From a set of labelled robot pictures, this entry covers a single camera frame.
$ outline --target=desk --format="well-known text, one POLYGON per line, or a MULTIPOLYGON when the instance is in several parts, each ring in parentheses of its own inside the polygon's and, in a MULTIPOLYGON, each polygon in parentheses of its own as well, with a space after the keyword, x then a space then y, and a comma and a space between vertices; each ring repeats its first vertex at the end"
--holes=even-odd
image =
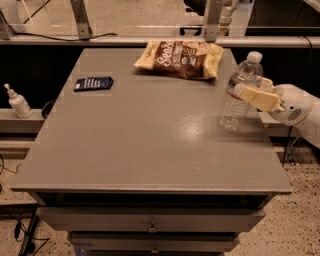
POLYGON ((89 253, 230 251, 288 178, 256 110, 237 133, 217 126, 229 49, 211 81, 137 70, 142 51, 83 51, 12 189, 89 253), (88 76, 114 85, 75 93, 88 76))

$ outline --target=white plastic bottle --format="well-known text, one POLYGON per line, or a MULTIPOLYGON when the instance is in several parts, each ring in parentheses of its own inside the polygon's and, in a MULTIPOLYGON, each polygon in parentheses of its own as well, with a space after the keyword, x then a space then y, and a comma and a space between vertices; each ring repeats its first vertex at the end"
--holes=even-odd
POLYGON ((4 87, 8 89, 7 93, 10 97, 9 104, 15 110, 17 115, 20 118, 30 117, 32 115, 32 110, 26 99, 22 95, 17 94, 14 90, 10 89, 8 84, 5 84, 4 87))
POLYGON ((218 124, 228 131, 235 131, 239 128, 241 120, 250 109, 250 104, 238 98, 233 88, 238 83, 259 87, 263 79, 263 69, 260 64, 262 54, 250 52, 247 59, 241 62, 236 71, 232 73, 218 116, 218 124))

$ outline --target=speckled floor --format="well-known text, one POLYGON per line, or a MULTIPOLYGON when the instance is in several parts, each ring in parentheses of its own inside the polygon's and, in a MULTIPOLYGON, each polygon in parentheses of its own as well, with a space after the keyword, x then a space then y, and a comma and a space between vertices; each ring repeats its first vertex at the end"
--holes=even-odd
MULTIPOLYGON (((11 143, 1 141, 0 153, 5 167, 13 172, 23 163, 28 146, 32 142, 11 143)), ((284 148, 274 143, 279 159, 284 148)), ((240 244, 225 256, 302 256, 320 255, 320 150, 301 142, 295 152, 296 166, 285 162, 293 193, 277 196, 265 208, 266 217, 249 233, 240 234, 240 244)), ((32 203, 26 193, 13 193, 10 184, 14 173, 3 171, 0 176, 2 192, 0 205, 32 203)), ((0 220, 0 256, 18 255, 21 242, 14 238, 15 220, 0 220)), ((66 232, 55 232, 40 222, 35 237, 50 240, 36 254, 66 256, 75 255, 67 240, 66 232)), ((36 250, 44 241, 34 240, 36 250)))

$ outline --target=brown bag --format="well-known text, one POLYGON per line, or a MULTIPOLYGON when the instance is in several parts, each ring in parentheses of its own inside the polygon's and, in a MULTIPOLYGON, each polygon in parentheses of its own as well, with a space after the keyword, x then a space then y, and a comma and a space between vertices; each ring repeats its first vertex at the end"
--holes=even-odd
POLYGON ((218 76, 222 54, 223 48, 213 43, 149 42, 134 66, 184 79, 210 79, 218 76))

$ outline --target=white bottle cap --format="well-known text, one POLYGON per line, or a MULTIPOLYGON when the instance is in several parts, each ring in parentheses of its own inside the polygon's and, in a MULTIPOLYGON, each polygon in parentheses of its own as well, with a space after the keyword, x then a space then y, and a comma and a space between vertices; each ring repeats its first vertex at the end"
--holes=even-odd
POLYGON ((253 63, 260 63, 262 60, 262 54, 260 52, 249 52, 247 60, 253 63))
POLYGON ((15 97, 15 96, 17 96, 17 93, 16 93, 14 90, 12 90, 12 89, 9 89, 9 90, 7 91, 7 93, 9 94, 9 97, 15 97))

